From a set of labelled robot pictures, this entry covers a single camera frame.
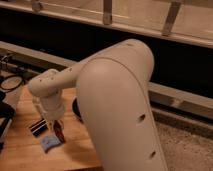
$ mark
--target black object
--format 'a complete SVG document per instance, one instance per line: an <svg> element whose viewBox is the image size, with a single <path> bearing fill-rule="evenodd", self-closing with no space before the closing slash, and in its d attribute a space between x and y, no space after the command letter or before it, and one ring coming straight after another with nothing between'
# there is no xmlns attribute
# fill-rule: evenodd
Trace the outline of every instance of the black object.
<svg viewBox="0 0 213 171"><path fill-rule="evenodd" d="M75 114L75 116L81 121L82 121L82 118L81 118L81 113L79 111L79 108L78 108L78 101L77 101L77 98L75 98L72 102L72 110Z"/></svg>
<svg viewBox="0 0 213 171"><path fill-rule="evenodd" d="M0 102L0 118L12 118L15 110L7 103Z"/></svg>
<svg viewBox="0 0 213 171"><path fill-rule="evenodd" d="M8 124L11 123L11 119L14 116L15 110L7 103L0 101L0 150L4 146L4 134L7 133Z"/></svg>
<svg viewBox="0 0 213 171"><path fill-rule="evenodd" d="M32 134L37 137L39 136L42 132L44 132L45 130L47 130L47 124L46 121L42 118L41 120L39 120L38 122L32 124L29 127L30 131L32 132Z"/></svg>
<svg viewBox="0 0 213 171"><path fill-rule="evenodd" d="M5 97L6 97L6 93L3 91L0 91L0 101L3 101Z"/></svg>

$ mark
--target railing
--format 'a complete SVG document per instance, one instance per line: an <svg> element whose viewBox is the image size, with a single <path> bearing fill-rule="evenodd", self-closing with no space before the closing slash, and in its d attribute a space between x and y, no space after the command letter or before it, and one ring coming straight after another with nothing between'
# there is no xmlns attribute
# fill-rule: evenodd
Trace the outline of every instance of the railing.
<svg viewBox="0 0 213 171"><path fill-rule="evenodd" d="M0 0L0 7L213 48L211 0Z"/></svg>

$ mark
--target floor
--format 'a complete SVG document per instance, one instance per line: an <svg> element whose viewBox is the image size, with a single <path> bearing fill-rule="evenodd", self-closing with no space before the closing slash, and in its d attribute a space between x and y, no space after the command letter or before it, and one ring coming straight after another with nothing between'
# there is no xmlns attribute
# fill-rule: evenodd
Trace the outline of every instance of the floor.
<svg viewBox="0 0 213 171"><path fill-rule="evenodd" d="M21 90L19 87L8 93L4 101L15 108ZM152 109L169 170L213 171L213 126L159 108Z"/></svg>

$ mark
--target glass panel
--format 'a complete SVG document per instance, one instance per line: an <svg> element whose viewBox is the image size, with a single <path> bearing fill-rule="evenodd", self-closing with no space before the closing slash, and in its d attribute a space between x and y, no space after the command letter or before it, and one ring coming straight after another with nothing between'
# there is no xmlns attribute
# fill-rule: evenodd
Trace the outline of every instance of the glass panel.
<svg viewBox="0 0 213 171"><path fill-rule="evenodd" d="M40 0L44 10L70 16L102 19L103 0Z"/></svg>
<svg viewBox="0 0 213 171"><path fill-rule="evenodd" d="M213 1L186 0L181 6L172 32L213 39Z"/></svg>
<svg viewBox="0 0 213 171"><path fill-rule="evenodd" d="M113 21L161 31L169 0L113 0Z"/></svg>

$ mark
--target screw hole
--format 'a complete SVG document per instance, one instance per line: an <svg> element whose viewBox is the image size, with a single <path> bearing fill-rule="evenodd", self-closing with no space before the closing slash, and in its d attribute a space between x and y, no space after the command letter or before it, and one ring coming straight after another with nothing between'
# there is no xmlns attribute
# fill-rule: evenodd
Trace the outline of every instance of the screw hole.
<svg viewBox="0 0 213 171"><path fill-rule="evenodd" d="M141 116L138 118L138 122L144 121L145 117L146 117L145 114L141 115Z"/></svg>
<svg viewBox="0 0 213 171"><path fill-rule="evenodd" d="M127 45L127 46L133 46L133 44L130 44L130 43L126 43L126 45Z"/></svg>
<svg viewBox="0 0 213 171"><path fill-rule="evenodd" d="M150 159L150 160L153 159L153 157L155 157L155 155L156 155L156 151L153 151L153 152L150 154L149 159Z"/></svg>

